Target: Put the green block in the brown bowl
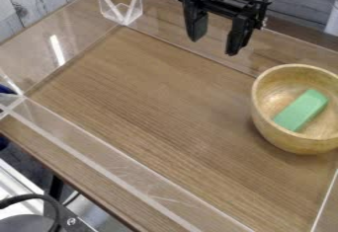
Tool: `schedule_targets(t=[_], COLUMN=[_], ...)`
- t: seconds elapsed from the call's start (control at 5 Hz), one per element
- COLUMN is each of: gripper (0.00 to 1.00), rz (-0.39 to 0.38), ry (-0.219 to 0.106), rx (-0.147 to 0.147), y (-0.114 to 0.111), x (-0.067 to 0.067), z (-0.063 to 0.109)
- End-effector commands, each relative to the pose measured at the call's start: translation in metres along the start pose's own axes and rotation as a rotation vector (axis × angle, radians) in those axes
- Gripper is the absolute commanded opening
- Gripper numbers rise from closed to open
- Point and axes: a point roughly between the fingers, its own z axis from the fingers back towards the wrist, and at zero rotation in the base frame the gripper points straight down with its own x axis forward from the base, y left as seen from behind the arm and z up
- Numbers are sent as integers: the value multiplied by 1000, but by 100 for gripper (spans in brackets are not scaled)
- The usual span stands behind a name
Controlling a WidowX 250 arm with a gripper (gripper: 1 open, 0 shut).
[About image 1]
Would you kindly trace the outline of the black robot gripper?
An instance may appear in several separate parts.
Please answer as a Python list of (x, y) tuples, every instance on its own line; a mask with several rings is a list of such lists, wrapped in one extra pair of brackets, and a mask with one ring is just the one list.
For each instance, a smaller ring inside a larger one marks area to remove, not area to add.
[(233, 20), (226, 44), (226, 53), (230, 56), (237, 55), (248, 45), (254, 29), (260, 30), (266, 25), (268, 10), (273, 4), (273, 0), (179, 0), (179, 2), (191, 41), (198, 41), (206, 35), (209, 13)]

